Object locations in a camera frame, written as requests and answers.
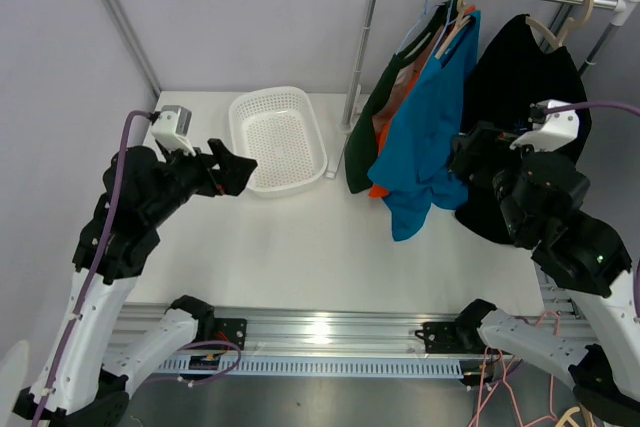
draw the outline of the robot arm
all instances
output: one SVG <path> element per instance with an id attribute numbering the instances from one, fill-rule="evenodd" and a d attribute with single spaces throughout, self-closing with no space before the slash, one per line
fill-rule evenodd
<path id="1" fill-rule="evenodd" d="M 50 420 L 52 427 L 116 425 L 129 398 L 158 365 L 186 344 L 213 338 L 213 308 L 184 296 L 154 329 L 103 364 L 118 314 L 160 242 L 157 228 L 194 194 L 239 195 L 257 166 L 255 160 L 231 154 L 217 139 L 208 141 L 211 154 L 193 148 L 186 138 L 190 118 L 191 113 L 179 106 L 165 106 L 152 115 L 151 133 L 165 162 L 148 147 L 127 150 L 107 248 L 86 290 L 82 310 L 74 316 L 110 208 L 117 175 L 114 156 L 103 176 L 106 193 L 80 234 L 72 290 L 54 348 L 38 380 L 21 392 L 14 408 L 21 417 L 32 419 L 44 403 L 41 418 Z M 71 316 L 73 324 L 68 322 Z M 57 347 L 65 337 L 68 341 L 55 380 L 45 388 Z"/>
<path id="2" fill-rule="evenodd" d="M 640 425 L 640 319 L 633 296 L 631 258 L 617 232 L 579 209 L 588 179 L 554 153 L 576 137 L 574 111 L 547 115 L 532 108 L 524 135 L 479 123 L 453 139 L 449 168 L 461 180 L 491 189 L 516 247 L 568 291 L 599 345 L 553 336 L 482 300 L 456 320 L 467 342 L 510 352 L 553 374 L 601 419 Z"/>

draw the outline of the dark green shirt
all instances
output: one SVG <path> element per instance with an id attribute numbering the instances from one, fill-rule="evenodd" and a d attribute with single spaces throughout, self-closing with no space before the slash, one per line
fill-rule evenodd
<path id="1" fill-rule="evenodd" d="M 367 172 L 369 172 L 369 168 L 378 158 L 378 144 L 373 128 L 373 116 L 387 104 L 400 70 L 411 65 L 418 58 L 429 45 L 431 36 L 444 24 L 449 4 L 454 1 L 450 0 L 439 6 L 425 29 L 405 49 L 393 54 L 389 65 L 382 73 L 373 92 L 371 92 L 371 96 L 367 100 L 344 149 L 347 184 L 352 194 L 357 194 L 372 186 L 371 180 L 367 177 Z M 451 15 L 455 17 L 457 15 L 454 12 L 455 6 L 452 11 Z"/>

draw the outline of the black garment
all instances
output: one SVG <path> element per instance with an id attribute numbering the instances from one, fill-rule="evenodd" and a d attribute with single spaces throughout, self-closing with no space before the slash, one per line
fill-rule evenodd
<path id="1" fill-rule="evenodd" d="M 587 96 L 566 47 L 545 54 L 526 24 L 526 14 L 511 19 L 491 41 L 464 87 L 460 130 L 468 132 L 480 120 L 514 130 L 526 130 L 532 103 L 547 99 L 583 102 Z M 556 152 L 577 162 L 591 130 L 588 110 L 577 112 L 578 137 Z M 470 186 L 469 201 L 456 210 L 468 229 L 492 242 L 512 244 L 493 192 Z"/>
<path id="2" fill-rule="evenodd" d="M 389 65 L 371 92 L 344 149 L 344 168 L 347 175 L 347 185 L 352 194 L 362 192 L 373 185 L 367 175 L 369 169 L 378 158 L 378 143 L 376 142 L 376 133 L 373 128 L 373 116 L 380 112 L 389 100 L 391 90 L 400 70 L 411 65 L 427 48 L 429 42 L 431 42 L 431 37 L 444 24 L 449 4 L 456 1 L 450 0 L 439 6 L 425 29 L 404 50 L 393 54 Z M 457 15 L 455 4 L 451 10 L 451 16 L 455 17 Z"/>

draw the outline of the wall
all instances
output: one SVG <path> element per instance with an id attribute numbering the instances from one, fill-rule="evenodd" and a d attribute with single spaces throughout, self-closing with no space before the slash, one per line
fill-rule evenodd
<path id="1" fill-rule="evenodd" d="M 589 24 L 567 46 L 582 62 L 610 19 L 594 12 Z M 597 65 L 583 77 L 590 100 L 621 100 L 640 106 L 640 9 L 602 50 Z M 640 119 L 628 113 L 593 110 L 593 129 L 578 164 L 591 180 L 585 211 L 610 223 L 635 262 L 640 254 Z"/>
<path id="2" fill-rule="evenodd" d="M 513 15 L 544 21 L 556 6 L 473 0 L 485 45 Z M 365 0 L 121 0 L 165 90 L 295 85 L 346 92 Z M 378 0 L 363 84 L 370 90 L 423 0 Z"/>
<path id="3" fill-rule="evenodd" d="M 100 0 L 0 0 L 0 11 L 0 357 L 29 339 L 31 382 L 126 113 L 154 101 Z"/>

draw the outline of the gray floor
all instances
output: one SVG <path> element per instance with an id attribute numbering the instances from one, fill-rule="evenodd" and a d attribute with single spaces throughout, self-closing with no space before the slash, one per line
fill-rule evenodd
<path id="1" fill-rule="evenodd" d="M 525 423 L 547 412 L 547 375 L 526 367 L 511 383 Z M 145 385 L 120 427 L 465 427 L 476 397 L 477 390 L 467 392 L 456 381 L 231 376 L 193 389 L 174 382 Z M 562 385 L 554 402 L 558 415 L 575 405 Z M 487 404 L 480 425 L 517 426 L 504 387 Z"/>

